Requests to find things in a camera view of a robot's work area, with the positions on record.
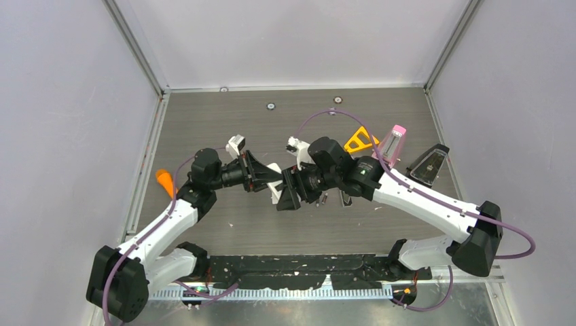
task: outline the black bracket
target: black bracket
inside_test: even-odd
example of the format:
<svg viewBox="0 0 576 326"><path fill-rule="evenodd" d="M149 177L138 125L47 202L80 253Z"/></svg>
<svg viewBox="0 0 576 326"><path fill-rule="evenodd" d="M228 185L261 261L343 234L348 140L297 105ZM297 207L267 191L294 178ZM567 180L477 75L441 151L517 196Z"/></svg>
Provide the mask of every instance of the black bracket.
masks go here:
<svg viewBox="0 0 576 326"><path fill-rule="evenodd" d="M480 215L502 221L500 207L493 202L485 201L480 206ZM474 276L490 275L492 263L502 240L502 227L485 221L476 221L470 236L462 244L453 242L446 249L452 256L452 262L458 268Z"/></svg>

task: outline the yellow object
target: yellow object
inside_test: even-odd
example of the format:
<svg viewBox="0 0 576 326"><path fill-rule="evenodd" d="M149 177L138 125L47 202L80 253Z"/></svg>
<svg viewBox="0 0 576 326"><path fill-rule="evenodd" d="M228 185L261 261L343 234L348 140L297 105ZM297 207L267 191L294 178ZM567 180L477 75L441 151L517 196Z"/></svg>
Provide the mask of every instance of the yellow object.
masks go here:
<svg viewBox="0 0 576 326"><path fill-rule="evenodd" d="M359 138L359 136L363 136L363 138L366 140L367 143L364 143L364 141L362 139ZM378 139L376 139L376 137L374 137L372 135L372 137L374 138L374 142L376 144L379 144L380 141L378 141ZM358 130L356 130L356 132L354 133L354 135L346 142L346 144L344 145L344 149L352 154L352 153L356 153L357 151L363 151L364 149L370 148L372 146L372 144L370 143L370 140L368 139L368 131L366 131L366 128L364 128L364 126L358 128Z"/></svg>
<svg viewBox="0 0 576 326"><path fill-rule="evenodd" d="M158 183L166 190L170 198L173 199L174 183L172 183L172 176L170 173L161 168L160 170L156 171L156 181L158 181Z"/></svg>

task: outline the gray wall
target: gray wall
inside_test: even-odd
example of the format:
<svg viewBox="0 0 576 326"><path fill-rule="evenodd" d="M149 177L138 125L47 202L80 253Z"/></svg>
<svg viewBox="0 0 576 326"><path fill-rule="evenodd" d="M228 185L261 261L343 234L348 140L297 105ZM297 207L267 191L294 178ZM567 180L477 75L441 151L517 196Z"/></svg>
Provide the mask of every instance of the gray wall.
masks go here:
<svg viewBox="0 0 576 326"><path fill-rule="evenodd" d="M535 237L502 261L519 325L574 325L576 2L485 1L433 98L468 199ZM506 232L501 253L526 249Z"/></svg>
<svg viewBox="0 0 576 326"><path fill-rule="evenodd" d="M468 1L119 3L155 74L176 89L423 85Z"/></svg>
<svg viewBox="0 0 576 326"><path fill-rule="evenodd" d="M85 325L157 99L101 1L2 1L0 49L0 325Z"/></svg>

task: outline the floor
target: floor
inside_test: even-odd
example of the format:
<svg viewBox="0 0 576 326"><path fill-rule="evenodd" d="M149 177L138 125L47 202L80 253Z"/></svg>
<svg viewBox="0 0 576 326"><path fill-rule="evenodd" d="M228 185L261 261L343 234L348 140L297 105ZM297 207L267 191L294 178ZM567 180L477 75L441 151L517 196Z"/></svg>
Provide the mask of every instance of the floor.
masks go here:
<svg viewBox="0 0 576 326"><path fill-rule="evenodd" d="M334 103L335 96L342 97L342 104ZM276 108L267 110L268 103ZM404 126L407 139L396 166L401 171L439 141L420 88L171 94L138 231L168 205L169 197L154 177L159 168L174 171L199 149L223 147L235 134L246 137L245 149L264 164L292 166L295 158L285 151L287 139L309 115L329 107L362 117L377 138L395 124ZM300 138L311 143L329 136L344 144L358 127L347 117L322 115L308 124ZM220 158L230 161L225 151ZM178 176L179 184L186 172ZM446 164L434 189L456 197ZM212 255L388 253L397 239L440 235L434 227L390 206L355 198L351 207L343 208L335 189L329 191L326 205L304 204L295 212L277 212L266 190L248 194L238 186L219 190L217 195L212 210L176 244L190 241Z"/></svg>

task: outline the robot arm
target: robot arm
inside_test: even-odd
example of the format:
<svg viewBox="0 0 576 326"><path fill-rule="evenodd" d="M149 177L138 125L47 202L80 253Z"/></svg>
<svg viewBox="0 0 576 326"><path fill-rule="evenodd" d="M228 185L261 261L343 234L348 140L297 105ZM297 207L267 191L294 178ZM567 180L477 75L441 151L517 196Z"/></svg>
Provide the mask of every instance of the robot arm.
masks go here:
<svg viewBox="0 0 576 326"><path fill-rule="evenodd" d="M337 187L349 196L397 207L446 234L426 240L398 240L389 254L391 274L397 278L420 268L450 264L475 276L489 275L502 229L465 213L501 221L500 208L496 204L485 202L476 206L445 196L403 176L394 168L385 172L373 157L352 158L342 146L327 137L312 144L291 137L287 150L296 156L297 164L282 171L285 188L276 205L279 211L298 209L301 200L313 203L323 191ZM395 178L408 186L398 184ZM424 198L415 189L450 203L460 211Z"/></svg>
<svg viewBox="0 0 576 326"><path fill-rule="evenodd" d="M149 295L184 276L204 276L209 267L207 252L188 242L171 254L160 254L186 229L198 223L216 203L216 190L243 185L247 192L266 189L267 183L281 183L281 174L258 162L250 151L240 152L244 137L232 137L227 150L233 160L223 165L214 149L202 149L194 156L188 180L158 218L118 248L102 247L94 257L86 299L102 307L106 280L121 256L134 246L113 275L108 293L109 312L124 322L134 320L144 309Z"/></svg>
<svg viewBox="0 0 576 326"><path fill-rule="evenodd" d="M178 235L208 213L216 202L216 190L234 185L242 185L246 192L259 192L268 187L278 211L296 210L301 201L313 203L325 190L339 188L350 196L397 207L446 234L427 240L398 240L388 256L390 280L406 277L423 267L447 264L476 276L488 276L502 237L501 230L463 213L472 211L499 220L497 205L485 202L476 207L449 198L390 169L393 175L408 183L406 188L385 173L377 159L352 158L340 144L327 137L312 144L290 138L287 150L296 156L297 164L284 170L277 164L264 166L250 151L242 152L244 145L244 137L240 135L229 140L226 150L233 160L226 165L214 149L198 151L188 180L178 191L174 210L164 223L158 226L168 215L170 206L118 248L104 246L98 251L87 300L102 307L103 289L113 266L134 245L137 248L126 256L113 275L107 301L110 313L124 322L135 319L144 309L148 296L170 282L183 276L205 275L209 267L207 252L194 244L182 243L170 255L159 256ZM462 214L454 214L422 198L413 192L415 188L453 203L462 208Z"/></svg>

